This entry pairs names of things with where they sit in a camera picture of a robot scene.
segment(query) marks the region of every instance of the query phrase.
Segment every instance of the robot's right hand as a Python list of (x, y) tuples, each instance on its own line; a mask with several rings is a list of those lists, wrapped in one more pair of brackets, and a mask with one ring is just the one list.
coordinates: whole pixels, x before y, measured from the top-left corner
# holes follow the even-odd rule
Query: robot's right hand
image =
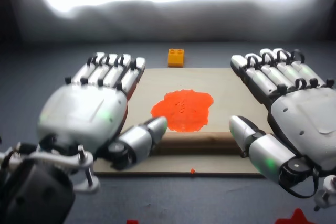
[[(274, 134), (242, 116), (229, 120), (231, 133), (252, 164), (268, 179), (299, 198), (318, 189), (318, 178), (336, 170), (336, 91), (305, 63), (299, 50), (262, 49), (234, 55), (233, 71), (268, 110)], [(303, 196), (291, 187), (313, 176), (314, 192)]]
[(104, 158), (118, 170), (147, 158), (166, 131), (164, 117), (120, 134), (128, 100), (144, 70), (144, 58), (103, 52), (90, 57), (43, 107), (37, 127), (40, 148), (71, 156), (83, 145), (94, 158)]

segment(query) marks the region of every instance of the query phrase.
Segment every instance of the orange dough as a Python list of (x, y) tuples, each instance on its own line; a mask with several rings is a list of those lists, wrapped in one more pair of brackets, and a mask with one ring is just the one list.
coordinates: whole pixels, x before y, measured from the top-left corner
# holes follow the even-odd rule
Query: orange dough
[(214, 99), (208, 93), (180, 90), (167, 93), (151, 111), (153, 117), (164, 116), (171, 131), (199, 131), (208, 124), (209, 107)]

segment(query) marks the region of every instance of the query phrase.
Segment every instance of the dark tabletop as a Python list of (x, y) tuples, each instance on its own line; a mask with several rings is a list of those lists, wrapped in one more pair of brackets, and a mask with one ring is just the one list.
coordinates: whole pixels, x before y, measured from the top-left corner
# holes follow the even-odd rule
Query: dark tabletop
[[(37, 142), (36, 123), (49, 96), (95, 51), (146, 58), (147, 68), (166, 67), (169, 48), (185, 50), (186, 68), (229, 67), (234, 54), (261, 48), (301, 49), (323, 79), (335, 78), (336, 43), (310, 44), (104, 44), (0, 48), (0, 136), (4, 151), (17, 142)], [(312, 180), (296, 188), (313, 191)], [(313, 199), (297, 199), (263, 178), (101, 177), (101, 190), (78, 195), (66, 223), (273, 224), (301, 208), (311, 222), (334, 223), (336, 208), (314, 212)]]

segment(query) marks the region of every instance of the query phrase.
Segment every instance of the robotic hand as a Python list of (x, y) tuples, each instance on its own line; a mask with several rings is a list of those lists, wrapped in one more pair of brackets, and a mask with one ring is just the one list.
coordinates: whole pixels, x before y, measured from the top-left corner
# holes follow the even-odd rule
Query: robotic hand
[[(315, 210), (336, 205), (336, 91), (305, 63), (300, 50), (262, 49), (233, 55), (231, 68), (268, 110), (274, 134), (266, 134), (242, 116), (232, 116), (230, 131), (252, 164), (266, 178), (299, 198), (315, 195)], [(314, 192), (291, 188), (312, 176)], [(318, 190), (319, 177), (326, 177)]]
[[(144, 58), (99, 52), (73, 78), (65, 78), (66, 85), (40, 114), (39, 144), (19, 143), (0, 153), (1, 224), (63, 223), (75, 193), (98, 190), (98, 178), (91, 174), (95, 159), (123, 170), (148, 157), (166, 131), (166, 118), (152, 118), (120, 134), (144, 70)], [(73, 185), (69, 176), (79, 170), (86, 180)]]

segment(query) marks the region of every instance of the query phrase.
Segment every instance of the beige cutting board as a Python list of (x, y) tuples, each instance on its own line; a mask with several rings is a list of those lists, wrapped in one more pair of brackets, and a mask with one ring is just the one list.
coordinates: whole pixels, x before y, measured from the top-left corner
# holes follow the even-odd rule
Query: beige cutting board
[[(124, 129), (151, 118), (151, 109), (163, 100), (166, 93), (182, 89), (206, 92), (214, 99), (214, 104), (209, 108), (208, 125), (200, 131), (228, 132), (229, 117), (242, 115), (260, 129), (271, 132), (266, 108), (256, 101), (231, 68), (146, 69), (129, 101)], [(182, 173), (192, 168), (207, 173), (257, 173), (248, 158), (232, 155), (153, 156), (127, 172)], [(102, 160), (95, 163), (94, 171), (115, 172)]]

